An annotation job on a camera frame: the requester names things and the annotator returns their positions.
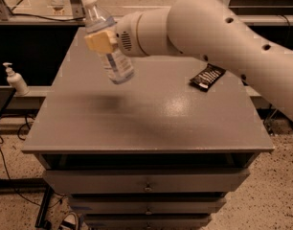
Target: metal table surface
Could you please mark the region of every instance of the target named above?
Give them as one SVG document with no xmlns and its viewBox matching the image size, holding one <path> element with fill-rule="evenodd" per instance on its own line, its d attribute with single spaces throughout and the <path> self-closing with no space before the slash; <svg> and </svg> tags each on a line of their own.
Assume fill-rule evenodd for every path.
<svg viewBox="0 0 293 230">
<path fill-rule="evenodd" d="M 227 72 L 209 92 L 189 86 L 206 64 L 133 58 L 115 85 L 78 33 L 28 135 L 25 153 L 263 152 L 272 142 L 242 82 Z"/>
</svg>

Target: plastic bottle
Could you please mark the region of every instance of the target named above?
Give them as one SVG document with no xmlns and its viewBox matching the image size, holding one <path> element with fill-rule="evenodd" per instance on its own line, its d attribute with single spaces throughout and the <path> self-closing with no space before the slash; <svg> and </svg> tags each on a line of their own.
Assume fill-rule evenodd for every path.
<svg viewBox="0 0 293 230">
<path fill-rule="evenodd" d="M 97 0 L 81 0 L 81 2 L 85 8 L 85 28 L 89 35 L 98 33 L 115 25 L 114 18 L 109 12 L 97 5 Z M 110 54 L 98 52 L 98 55 L 108 78 L 114 83 L 120 84 L 133 77 L 134 68 L 131 61 L 118 47 Z"/>
<path fill-rule="evenodd" d="M 11 87 L 16 89 L 15 94 L 17 96 L 24 96 L 27 93 L 29 93 L 30 89 L 28 85 L 23 80 L 22 76 L 18 73 L 15 73 L 10 65 L 12 63 L 5 62 L 3 65 L 6 67 L 6 73 L 7 73 L 7 82 L 10 84 Z"/>
</svg>

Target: lotion bottle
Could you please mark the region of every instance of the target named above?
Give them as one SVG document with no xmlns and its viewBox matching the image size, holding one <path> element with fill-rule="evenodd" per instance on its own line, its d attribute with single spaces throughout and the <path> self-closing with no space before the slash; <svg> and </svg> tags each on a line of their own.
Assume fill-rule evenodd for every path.
<svg viewBox="0 0 293 230">
<path fill-rule="evenodd" d="M 10 67 L 12 63 L 5 62 L 3 65 L 6 67 L 6 73 L 8 75 L 7 82 L 11 87 L 16 89 L 16 96 L 24 96 L 29 93 L 29 87 L 23 80 L 22 76 L 18 73 L 15 73 Z"/>
</svg>

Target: floor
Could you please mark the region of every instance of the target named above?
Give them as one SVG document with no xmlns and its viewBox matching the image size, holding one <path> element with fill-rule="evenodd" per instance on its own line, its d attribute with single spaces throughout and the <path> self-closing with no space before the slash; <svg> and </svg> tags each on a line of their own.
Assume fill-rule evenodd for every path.
<svg viewBox="0 0 293 230">
<path fill-rule="evenodd" d="M 17 131 L 25 124 L 23 117 L 4 118 L 0 130 L 4 139 L 1 149 L 11 178 L 41 177 L 43 168 L 32 156 L 22 154 L 24 141 Z M 24 139 L 24 127 L 20 138 Z M 284 118 L 273 124 L 271 137 L 275 151 L 261 154 L 251 165 L 251 175 L 233 193 L 227 194 L 226 205 L 215 215 L 204 230 L 293 230 L 293 129 Z M 7 175 L 0 154 L 0 177 Z M 40 203 L 43 193 L 24 194 L 29 200 Z M 67 199 L 55 195 L 51 200 L 47 220 L 53 230 L 70 211 Z M 0 194 L 0 230 L 32 230 L 39 207 L 17 194 Z M 88 229 L 83 225 L 81 230 Z"/>
</svg>

